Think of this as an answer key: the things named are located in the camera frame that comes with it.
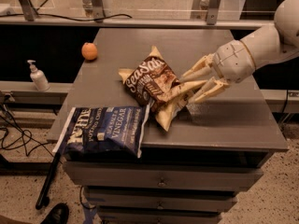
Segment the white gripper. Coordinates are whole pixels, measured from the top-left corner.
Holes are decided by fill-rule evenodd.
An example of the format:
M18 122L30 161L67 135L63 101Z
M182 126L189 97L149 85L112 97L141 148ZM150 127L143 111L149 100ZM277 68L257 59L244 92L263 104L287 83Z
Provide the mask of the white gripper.
M219 47L213 54L199 59L195 65L186 71L180 82L194 81L211 73L212 67L221 79L210 78L207 83L189 99L190 104L203 103L230 87L229 82L239 83L251 76L255 65L246 46L238 40Z

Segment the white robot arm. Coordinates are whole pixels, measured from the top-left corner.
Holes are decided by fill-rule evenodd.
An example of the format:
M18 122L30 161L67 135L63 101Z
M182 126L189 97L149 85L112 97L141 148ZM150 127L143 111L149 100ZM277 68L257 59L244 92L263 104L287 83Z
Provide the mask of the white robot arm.
M268 64L287 62L298 56L299 0L285 0L275 12L274 24L220 46L186 71L180 81L192 81L215 70L219 79L212 77L189 99L190 104L199 104Z

